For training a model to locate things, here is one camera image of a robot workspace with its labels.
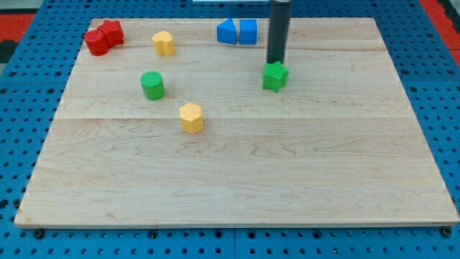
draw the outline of green block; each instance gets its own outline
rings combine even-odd
[[[280,61],[265,64],[263,89],[270,89],[277,93],[288,82],[289,70],[281,65]]]
[[[142,75],[141,85],[144,90],[145,98],[149,100],[158,100],[165,95],[163,78],[157,71],[149,71]]]

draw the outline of blue pegboard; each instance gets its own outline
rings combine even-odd
[[[14,215],[92,18],[268,17],[266,4],[47,0],[0,78],[0,258],[460,258],[460,227],[20,230]],[[460,70],[415,0],[295,0],[294,17],[374,17],[460,204]]]

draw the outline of yellow block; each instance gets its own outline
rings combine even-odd
[[[173,36],[169,32],[161,31],[152,37],[153,47],[157,55],[174,55]]]
[[[179,109],[179,117],[183,131],[190,134],[195,134],[203,129],[201,106],[193,103],[188,103]]]

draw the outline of wood grain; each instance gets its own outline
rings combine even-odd
[[[90,29],[103,20],[96,19]],[[280,93],[220,19],[122,19],[83,45],[16,223],[24,228],[389,227],[459,221],[373,19],[292,19]],[[176,55],[155,55],[166,29]],[[139,77],[158,70],[166,96]],[[180,128],[192,101],[205,127]]]

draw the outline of toy block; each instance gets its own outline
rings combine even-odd
[[[165,95],[163,78],[157,71],[146,72],[141,76],[140,81],[145,98],[155,101]]]
[[[229,44],[236,44],[236,27],[232,19],[217,25],[217,41]]]
[[[257,20],[256,19],[239,20],[239,44],[241,45],[257,44]]]
[[[281,65],[280,61],[265,64],[263,89],[270,89],[277,93],[288,82],[289,70]]]
[[[123,30],[119,21],[103,21],[103,24],[98,27],[98,30],[102,31],[106,38],[109,47],[123,44]]]
[[[195,134],[203,129],[201,106],[194,103],[188,103],[179,108],[179,117],[183,131]]]
[[[174,55],[174,40],[173,36],[166,31],[158,32],[152,37],[153,47],[157,55]]]
[[[87,32],[84,39],[92,55],[100,56],[109,51],[109,45],[107,44],[106,38],[103,32],[98,29]]]

